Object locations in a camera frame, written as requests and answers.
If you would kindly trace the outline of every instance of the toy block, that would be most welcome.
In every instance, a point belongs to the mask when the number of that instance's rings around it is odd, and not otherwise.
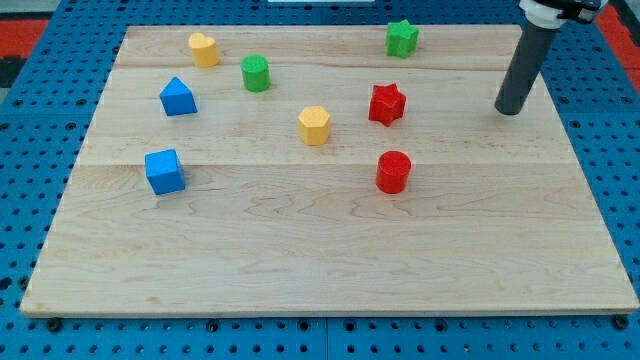
[[[379,121],[389,127],[394,120],[404,115],[407,97],[398,91],[396,84],[373,85],[373,95],[369,105],[369,120]]]
[[[160,100],[167,116],[193,114],[198,112],[191,89],[174,77],[160,93]]]
[[[242,80],[244,87],[252,92],[265,91],[271,86],[269,79],[269,62],[258,54],[253,54],[242,59]]]
[[[216,40],[210,36],[205,36],[203,33],[191,34],[189,36],[189,47],[196,67],[210,67],[218,65],[220,62]]]
[[[184,173],[174,149],[146,154],[144,167],[156,195],[185,189]]]
[[[406,59],[416,49],[420,30],[408,20],[391,22],[387,26],[387,55]]]
[[[387,151],[378,160],[376,185],[387,194],[397,194],[404,190],[409,179],[411,160],[400,151]]]
[[[298,132],[310,146],[323,145],[331,132],[331,115],[322,106],[309,106],[298,116]]]

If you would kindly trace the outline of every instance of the wood grain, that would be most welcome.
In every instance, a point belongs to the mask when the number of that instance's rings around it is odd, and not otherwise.
[[[197,69],[187,39],[213,35]],[[34,317],[484,316],[638,308],[538,79],[525,111],[493,109],[515,26],[422,26],[408,59],[384,27],[132,27],[22,302]],[[262,53],[272,87],[242,87]],[[167,118],[172,76],[199,112]],[[396,82],[406,116],[367,120]],[[331,113],[322,147],[297,135]],[[175,147],[188,189],[156,197],[144,154]],[[414,167],[374,184],[390,149]]]

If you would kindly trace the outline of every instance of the blue cube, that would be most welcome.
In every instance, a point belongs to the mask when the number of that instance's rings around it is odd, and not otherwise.
[[[174,77],[160,93],[160,101],[167,116],[198,112],[193,93],[180,79]]]
[[[145,155],[144,167],[156,195],[185,189],[184,173],[174,149]]]

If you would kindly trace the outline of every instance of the yellow hexagonal prism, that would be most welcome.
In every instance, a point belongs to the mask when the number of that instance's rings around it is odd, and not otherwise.
[[[331,115],[322,106],[309,106],[298,115],[298,132],[307,145],[323,145],[331,132]]]

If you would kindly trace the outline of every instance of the green cylinder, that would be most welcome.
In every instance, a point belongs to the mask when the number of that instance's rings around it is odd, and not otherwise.
[[[267,59],[253,54],[242,59],[242,80],[244,87],[253,92],[265,91],[271,86]]]

